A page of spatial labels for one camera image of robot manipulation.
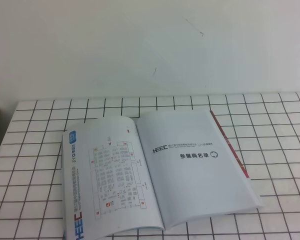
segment black grid line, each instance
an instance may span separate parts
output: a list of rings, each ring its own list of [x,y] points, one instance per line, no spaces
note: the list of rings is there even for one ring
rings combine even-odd
[[[246,101],[246,97],[243,94],[242,96],[243,96],[244,102],[239,102],[239,103],[232,103],[232,102],[229,103],[229,99],[228,99],[227,95],[225,95],[226,103],[211,103],[211,99],[210,99],[209,95],[207,95],[208,104],[194,104],[193,103],[193,97],[189,96],[189,101],[186,102],[186,104],[184,104],[184,105],[183,104],[179,104],[180,102],[179,101],[177,102],[177,99],[174,96],[172,96],[171,99],[173,100],[173,105],[172,104],[166,104],[166,105],[162,105],[162,106],[161,105],[158,106],[158,98],[157,97],[156,98],[153,97],[153,99],[155,98],[155,105],[152,104],[152,105],[148,105],[148,106],[141,106],[141,98],[140,97],[139,98],[135,98],[135,99],[138,100],[138,105],[134,105],[134,106],[125,105],[125,106],[123,106],[123,100],[124,100],[124,98],[121,98],[121,106],[106,106],[106,100],[107,99],[104,98],[103,107],[101,107],[101,106],[100,107],[89,107],[89,99],[88,99],[87,103],[86,103],[86,107],[74,107],[74,108],[71,108],[71,102],[72,102],[72,100],[70,100],[69,108],[58,108],[58,109],[53,109],[53,107],[54,107],[54,101],[52,103],[52,107],[51,108],[48,108],[48,109],[36,109],[36,105],[37,105],[37,102],[38,102],[38,101],[36,101],[36,103],[35,103],[36,105],[34,106],[34,109],[25,109],[25,110],[23,110],[23,109],[17,109],[16,111],[18,111],[18,112],[21,112],[21,111],[32,111],[32,116],[35,114],[35,111],[48,110],[48,111],[50,111],[50,115],[49,115],[48,119],[43,119],[43,120],[32,119],[33,117],[31,116],[30,120],[12,120],[11,121],[11,122],[14,122],[14,123],[17,123],[17,122],[27,122],[27,129],[25,131],[7,131],[7,133],[25,133],[25,134],[23,136],[23,141],[20,142],[20,143],[10,142],[10,143],[3,143],[2,144],[2,145],[5,145],[5,146],[20,145],[20,149],[19,149],[19,153],[16,156],[0,156],[0,159],[3,159],[3,158],[16,158],[12,170],[0,170],[0,172],[11,172],[10,179],[11,179],[11,177],[12,177],[12,175],[13,175],[14,172],[21,172],[21,171],[25,171],[25,172],[31,172],[32,171],[32,176],[31,176],[29,184],[12,185],[12,184],[10,184],[10,180],[9,180],[9,183],[7,185],[0,185],[0,187],[6,188],[5,192],[7,192],[7,189],[10,186],[27,186],[27,192],[26,192],[26,196],[24,198],[24,201],[4,201],[5,194],[6,194],[5,193],[4,197],[2,198],[2,201],[0,201],[0,205],[2,205],[3,203],[23,203],[23,206],[24,206],[24,204],[28,203],[28,202],[42,202],[42,203],[45,203],[45,209],[44,209],[44,215],[43,215],[42,218],[0,218],[0,220],[7,220],[7,221],[8,220],[15,220],[15,221],[18,220],[19,222],[20,222],[20,220],[41,220],[41,226],[40,226],[39,235],[36,236],[36,237],[29,237],[29,238],[26,237],[25,239],[33,239],[33,238],[36,238],[36,239],[61,239],[62,238],[61,236],[58,236],[58,237],[40,237],[44,220],[50,220],[50,219],[59,219],[59,220],[61,220],[62,219],[60,217],[56,217],[56,218],[54,218],[54,217],[52,217],[52,218],[48,218],[47,217],[46,218],[45,217],[45,213],[46,213],[46,209],[47,209],[47,206],[48,206],[48,202],[62,202],[62,200],[49,200],[49,195],[48,195],[48,197],[47,197],[46,200],[26,200],[26,199],[27,199],[27,195],[28,195],[28,191],[29,191],[29,187],[30,186],[49,186],[49,193],[48,194],[50,194],[52,186],[54,186],[54,185],[59,185],[60,186],[61,185],[60,183],[53,183],[53,180],[55,178],[55,172],[56,172],[56,170],[58,170],[58,171],[60,170],[59,168],[57,168],[58,161],[60,161],[59,157],[61,156],[61,154],[60,154],[60,151],[61,151],[60,148],[59,148],[58,154],[40,155],[41,147],[42,147],[43,144],[61,144],[61,142],[59,142],[59,141],[44,142],[44,138],[45,138],[46,133],[48,133],[48,132],[63,132],[67,128],[68,120],[83,120],[84,122],[86,122],[86,120],[97,119],[97,118],[87,118],[87,116],[88,116],[88,110],[89,109],[103,109],[103,115],[102,116],[104,117],[106,115],[106,109],[112,109],[112,108],[119,109],[120,108],[121,115],[122,115],[123,111],[124,111],[124,108],[138,108],[138,115],[137,115],[137,117],[132,117],[132,119],[137,119],[137,118],[140,117],[141,108],[156,108],[156,110],[158,110],[158,108],[164,108],[164,107],[169,107],[169,108],[173,107],[174,109],[176,109],[176,107],[179,107],[179,106],[188,106],[188,108],[191,107],[191,109],[194,109],[194,106],[209,106],[209,108],[211,109],[212,106],[226,106],[227,111],[228,111],[227,114],[222,114],[223,112],[220,112],[219,114],[215,114],[215,115],[217,117],[219,117],[219,116],[220,117],[224,117],[224,116],[230,117],[230,119],[231,119],[231,125],[230,125],[230,122],[229,122],[229,125],[223,125],[222,127],[233,127],[234,136],[228,137],[228,139],[232,139],[232,140],[234,140],[234,141],[237,142],[237,148],[238,149],[236,149],[236,152],[238,154],[240,153],[244,167],[246,168],[246,166],[261,166],[261,165],[264,165],[266,167],[267,172],[269,174],[269,177],[267,177],[267,178],[252,178],[251,181],[253,181],[253,182],[255,182],[255,181],[271,181],[272,187],[273,187],[273,190],[274,190],[275,194],[263,194],[263,195],[261,195],[261,197],[276,197],[277,202],[278,202],[278,204],[280,206],[280,211],[278,209],[278,211],[273,211],[273,212],[259,212],[259,210],[257,209],[256,212],[246,212],[246,213],[242,212],[242,213],[232,214],[233,217],[234,217],[234,220],[235,220],[236,233],[215,233],[214,226],[213,226],[213,221],[212,221],[212,218],[210,218],[210,225],[211,225],[211,232],[212,233],[191,234],[191,233],[189,233],[188,223],[186,223],[185,224],[185,226],[186,226],[186,233],[185,234],[165,234],[164,232],[162,232],[161,234],[140,234],[139,230],[137,230],[137,233],[136,234],[132,234],[132,235],[115,235],[115,236],[112,235],[112,236],[108,236],[108,237],[112,238],[112,240],[114,238],[118,238],[118,237],[136,237],[137,240],[139,240],[139,236],[142,236],[142,237],[143,236],[162,236],[162,240],[164,240],[164,236],[187,236],[188,239],[189,239],[189,236],[212,236],[212,238],[215,239],[215,236],[237,235],[238,238],[240,239],[240,236],[242,236],[242,235],[250,235],[250,234],[251,235],[254,235],[254,234],[260,235],[260,234],[262,234],[263,237],[266,239],[266,235],[265,234],[283,233],[283,234],[288,234],[290,236],[290,239],[291,239],[292,238],[291,234],[298,234],[298,233],[300,233],[300,231],[291,231],[291,229],[288,228],[289,226],[288,226],[285,214],[300,214],[300,211],[283,211],[281,203],[279,201],[279,197],[280,196],[299,196],[300,197],[300,191],[298,189],[298,185],[297,185],[297,182],[296,182],[296,180],[299,180],[300,177],[294,176],[293,172],[291,170],[291,166],[293,166],[293,164],[300,164],[300,161],[292,161],[292,162],[288,161],[288,158],[287,158],[286,153],[285,153],[285,151],[289,151],[289,150],[296,150],[296,151],[298,150],[298,151],[300,151],[300,147],[299,148],[282,148],[282,145],[281,145],[281,142],[279,141],[279,138],[283,139],[285,137],[295,137],[295,138],[298,139],[298,142],[300,144],[300,139],[299,139],[300,135],[297,134],[297,131],[295,129],[295,126],[300,125],[300,123],[292,123],[292,119],[291,119],[292,118],[291,114],[300,114],[300,111],[298,111],[298,112],[288,112],[287,109],[286,109],[286,106],[284,104],[284,103],[289,103],[289,102],[300,103],[300,96],[297,93],[296,93],[296,95],[297,95],[298,100],[286,101],[286,100],[283,100],[282,96],[279,94],[280,101],[264,101],[264,98],[263,98],[262,94],[260,94],[262,101],[247,102]],[[268,105],[267,104],[272,104],[272,103],[276,103],[276,104],[280,104],[281,103],[284,111],[281,111],[281,112],[278,112],[278,113],[268,112],[268,109],[267,109]],[[254,112],[250,113],[249,109],[248,109],[249,104],[262,104],[264,106],[266,112],[263,112],[263,113],[254,113]],[[230,108],[230,106],[232,106],[232,105],[242,105],[242,106],[245,106],[245,108],[247,110],[247,113],[231,113],[230,109],[232,109],[232,108]],[[71,110],[72,109],[85,109],[85,116],[82,117],[82,118],[69,119],[70,109]],[[67,111],[67,117],[64,118],[64,119],[51,119],[52,110],[54,110],[54,111],[68,110]],[[253,116],[257,116],[257,115],[267,116],[268,119],[269,119],[270,124],[257,124],[258,122],[254,123],[252,121],[252,117]],[[248,117],[250,119],[250,121],[251,121],[251,124],[238,124],[238,125],[235,125],[234,121],[233,121],[233,116],[236,116],[236,118],[239,118],[240,116]],[[278,116],[278,117],[286,116],[287,119],[289,120],[289,123],[274,123],[272,121],[272,119],[271,119],[272,116],[275,116],[275,117],[276,116]],[[40,131],[39,130],[29,130],[29,126],[30,126],[31,123],[39,122],[39,121],[47,122],[44,131],[43,130],[40,130]],[[49,123],[50,122],[53,123],[54,121],[65,121],[64,129],[63,130],[61,130],[61,129],[60,130],[48,130]],[[248,136],[248,137],[238,136],[238,134],[236,132],[236,127],[245,127],[245,126],[252,127],[253,131],[255,133],[255,136]],[[256,129],[255,129],[256,126],[272,126],[275,136],[258,136],[257,133],[256,133]],[[276,129],[275,129],[274,126],[291,126],[295,135],[294,134],[292,134],[292,135],[280,135],[276,131]],[[31,132],[42,132],[43,133],[42,142],[41,143],[40,142],[24,143],[25,137],[26,137],[27,133],[31,133]],[[276,138],[277,141],[278,141],[278,143],[279,143],[279,145],[280,145],[280,148],[276,148],[276,149],[262,149],[261,144],[259,142],[259,139],[267,139],[267,138]],[[242,149],[241,145],[240,145],[240,141],[239,141],[239,140],[242,140],[242,139],[256,139],[256,141],[258,142],[258,145],[259,145],[259,149],[247,149],[246,147],[244,149]],[[34,145],[34,144],[37,144],[37,145],[40,144],[40,150],[38,152],[38,155],[22,155],[22,156],[20,155],[20,152],[21,152],[21,149],[22,149],[23,145]],[[269,152],[269,151],[282,151],[283,155],[285,157],[285,162],[269,162],[269,163],[267,163],[264,153],[265,152]],[[262,158],[263,158],[262,163],[246,163],[245,162],[245,156],[244,156],[243,152],[259,152],[259,153],[261,153],[262,154]],[[56,157],[55,168],[36,169],[36,164],[37,164],[38,157],[52,157],[52,156]],[[36,158],[36,162],[35,162],[34,168],[33,169],[23,169],[23,170],[22,169],[15,169],[15,165],[16,165],[16,162],[17,162],[17,160],[18,160],[19,157],[35,157]],[[268,166],[282,166],[282,165],[288,166],[289,172],[291,173],[292,177],[272,177],[270,175],[270,171],[268,169]],[[35,171],[53,171],[53,176],[52,176],[51,184],[31,184],[32,177],[33,177]],[[279,180],[293,180],[294,184],[295,184],[295,187],[298,190],[298,193],[278,194],[277,190],[275,188],[273,180],[276,180],[276,181],[279,181]],[[262,215],[267,215],[267,214],[282,214],[287,231],[265,232],[264,228],[263,228],[263,222],[262,222],[261,216]],[[258,216],[259,220],[260,220],[260,225],[261,225],[262,232],[259,231],[259,232],[241,233],[239,231],[239,226],[238,226],[239,223],[237,222],[237,218],[236,218],[236,216],[240,216],[240,215],[254,215],[254,216]],[[13,239],[13,240],[14,239],[21,239],[21,238],[24,239],[24,237],[16,237],[17,231],[18,231],[18,227],[15,230],[14,237],[8,237],[6,239]]]

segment tiled surface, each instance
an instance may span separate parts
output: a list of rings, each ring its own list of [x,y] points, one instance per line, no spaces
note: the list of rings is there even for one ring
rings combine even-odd
[[[63,237],[61,137],[93,119],[213,110],[265,207],[120,240],[300,240],[300,93],[20,102],[0,147],[0,239]]]

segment booklet page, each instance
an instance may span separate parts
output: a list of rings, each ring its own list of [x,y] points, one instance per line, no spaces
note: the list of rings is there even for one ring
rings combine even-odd
[[[106,117],[69,129],[62,167],[68,239],[163,228],[132,119]]]
[[[210,112],[150,112],[137,128],[166,228],[261,204]]]

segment floor plan map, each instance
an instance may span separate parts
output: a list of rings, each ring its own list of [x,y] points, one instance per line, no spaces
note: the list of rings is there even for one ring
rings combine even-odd
[[[94,216],[123,208],[147,208],[131,142],[89,150]]]

